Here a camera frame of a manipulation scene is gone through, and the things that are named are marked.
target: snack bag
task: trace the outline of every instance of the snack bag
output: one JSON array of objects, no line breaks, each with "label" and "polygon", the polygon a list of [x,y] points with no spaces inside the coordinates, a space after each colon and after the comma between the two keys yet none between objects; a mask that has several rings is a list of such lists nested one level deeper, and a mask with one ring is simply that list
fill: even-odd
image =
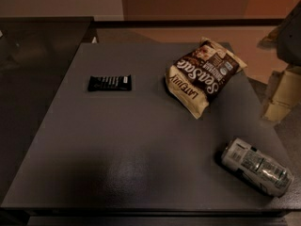
[{"label": "snack bag", "polygon": [[166,85],[198,119],[204,109],[246,64],[232,52],[207,38],[166,70]]}]

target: gray table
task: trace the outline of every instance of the gray table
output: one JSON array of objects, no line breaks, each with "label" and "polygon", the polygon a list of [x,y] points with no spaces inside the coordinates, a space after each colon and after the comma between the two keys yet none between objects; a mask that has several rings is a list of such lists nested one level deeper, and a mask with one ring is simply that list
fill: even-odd
[{"label": "gray table", "polygon": [[[301,209],[300,178],[264,196],[214,162],[240,137],[292,167],[244,73],[195,120],[164,73],[195,43],[82,44],[11,185],[6,209],[273,212]],[[87,92],[91,75],[131,74],[132,91]]]}]

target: can label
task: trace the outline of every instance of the can label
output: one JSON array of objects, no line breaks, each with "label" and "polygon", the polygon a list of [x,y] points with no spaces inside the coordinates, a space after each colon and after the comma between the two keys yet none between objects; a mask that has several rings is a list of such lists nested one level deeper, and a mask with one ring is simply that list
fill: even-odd
[{"label": "can label", "polygon": [[226,148],[222,163],[271,196],[282,196],[293,181],[289,169],[239,138]]}]

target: silver can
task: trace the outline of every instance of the silver can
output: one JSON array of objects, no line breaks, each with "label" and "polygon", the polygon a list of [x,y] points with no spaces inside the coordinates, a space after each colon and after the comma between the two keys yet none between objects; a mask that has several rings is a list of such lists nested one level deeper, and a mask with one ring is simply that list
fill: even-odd
[{"label": "silver can", "polygon": [[288,168],[239,138],[229,143],[221,162],[271,196],[283,196],[293,181]]}]

